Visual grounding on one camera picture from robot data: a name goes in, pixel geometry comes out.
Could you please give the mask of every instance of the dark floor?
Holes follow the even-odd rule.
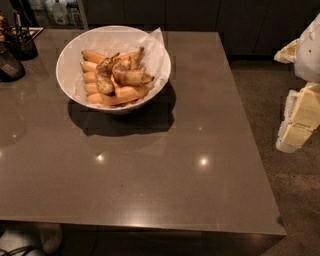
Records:
[[[288,91],[305,82],[292,64],[237,60],[230,66],[287,231],[264,256],[320,255],[319,129],[293,154],[275,148]]]

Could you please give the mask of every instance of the cup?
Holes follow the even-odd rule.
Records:
[[[11,54],[11,48],[10,42],[0,42],[0,80],[2,82],[13,82],[26,74],[21,62]]]
[[[38,56],[37,47],[28,27],[10,27],[4,30],[7,41],[12,43],[12,54],[17,60],[31,60]]]

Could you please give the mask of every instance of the table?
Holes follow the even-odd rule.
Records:
[[[226,255],[261,254],[281,240],[218,33],[163,32],[170,81],[124,116],[82,107],[60,89],[56,61],[80,33],[44,30],[25,77],[0,83],[0,219],[179,231]]]

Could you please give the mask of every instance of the bowl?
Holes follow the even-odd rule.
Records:
[[[83,71],[80,62],[83,61],[81,51],[93,49],[111,56],[115,52],[130,52],[145,47],[145,66],[152,66],[155,78],[154,87],[136,103],[123,107],[102,106],[87,102],[84,91]],[[62,50],[56,65],[56,76],[62,91],[73,101],[91,109],[110,114],[126,114],[138,109],[154,98],[169,80],[171,61],[163,43],[162,32],[157,29],[150,34],[127,26],[105,26],[89,30],[74,38]]]

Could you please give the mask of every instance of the dark cabinet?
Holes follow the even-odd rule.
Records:
[[[319,0],[271,0],[254,55],[273,55],[298,38],[319,13]]]
[[[1,0],[12,21],[11,1]],[[272,56],[320,12],[319,0],[82,0],[89,28],[217,31],[227,55]]]
[[[166,28],[215,31],[220,0],[166,0]]]
[[[270,0],[221,0],[217,29],[228,55],[252,55]]]
[[[124,0],[127,24],[150,27],[165,25],[164,0]]]
[[[123,1],[83,0],[89,26],[125,25]]]

